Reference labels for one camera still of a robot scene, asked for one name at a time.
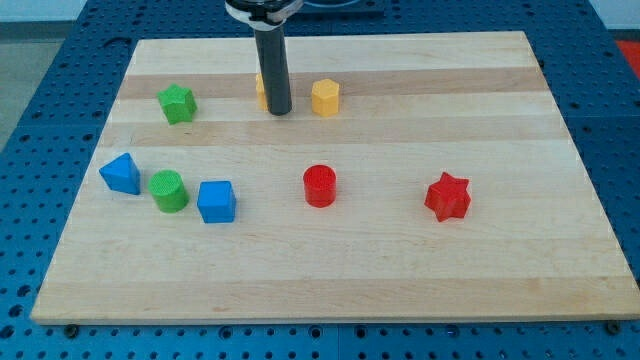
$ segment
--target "yellow cube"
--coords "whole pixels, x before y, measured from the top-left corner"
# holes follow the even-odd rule
[[[340,108],[340,84],[324,79],[313,83],[311,90],[311,108],[320,116],[332,116]]]
[[[256,93],[258,95],[258,106],[262,110],[267,108],[267,96],[264,93],[264,83],[262,82],[262,74],[256,75]]]

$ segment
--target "black cylindrical rod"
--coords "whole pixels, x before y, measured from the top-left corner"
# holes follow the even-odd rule
[[[284,30],[278,26],[271,31],[255,30],[254,35],[269,112],[285,115],[291,111],[291,88]]]

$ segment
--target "blue pegboard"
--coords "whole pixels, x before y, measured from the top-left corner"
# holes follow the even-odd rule
[[[586,0],[381,0],[288,35],[524,30],[636,278],[640,85]],[[89,0],[0,156],[2,359],[640,358],[640,322],[62,327],[29,320],[137,40],[251,36],[223,1]]]

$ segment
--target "red star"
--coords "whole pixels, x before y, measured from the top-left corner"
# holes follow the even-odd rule
[[[471,203],[467,185],[469,179],[454,178],[443,172],[440,181],[429,186],[424,205],[436,213],[438,221],[464,218]]]

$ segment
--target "blue block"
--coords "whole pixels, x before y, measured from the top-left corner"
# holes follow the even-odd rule
[[[140,195],[140,171],[129,153],[118,156],[100,169],[100,175],[113,191]]]
[[[229,181],[203,181],[198,194],[198,210],[206,224],[233,222],[236,197]]]

